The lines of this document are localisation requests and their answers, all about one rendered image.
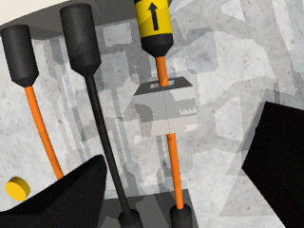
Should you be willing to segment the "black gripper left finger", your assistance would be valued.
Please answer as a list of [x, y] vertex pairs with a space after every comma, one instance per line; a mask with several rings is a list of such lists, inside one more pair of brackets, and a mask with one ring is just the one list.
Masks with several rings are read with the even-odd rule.
[[34, 197], [0, 212], [0, 228], [98, 228], [106, 179], [104, 156], [96, 155]]

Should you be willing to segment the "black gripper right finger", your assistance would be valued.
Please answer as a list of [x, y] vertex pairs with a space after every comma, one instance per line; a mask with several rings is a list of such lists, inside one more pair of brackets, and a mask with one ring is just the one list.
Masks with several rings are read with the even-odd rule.
[[255, 142], [304, 212], [304, 133], [260, 125], [255, 129]]

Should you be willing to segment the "yellow short cylinder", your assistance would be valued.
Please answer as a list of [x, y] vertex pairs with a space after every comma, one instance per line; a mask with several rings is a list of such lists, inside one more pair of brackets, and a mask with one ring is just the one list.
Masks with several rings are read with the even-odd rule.
[[26, 200], [30, 193], [30, 187], [26, 183], [26, 180], [16, 178], [16, 176], [8, 181], [7, 185], [5, 185], [5, 189], [7, 189], [8, 194], [12, 198], [15, 198], [18, 201]]

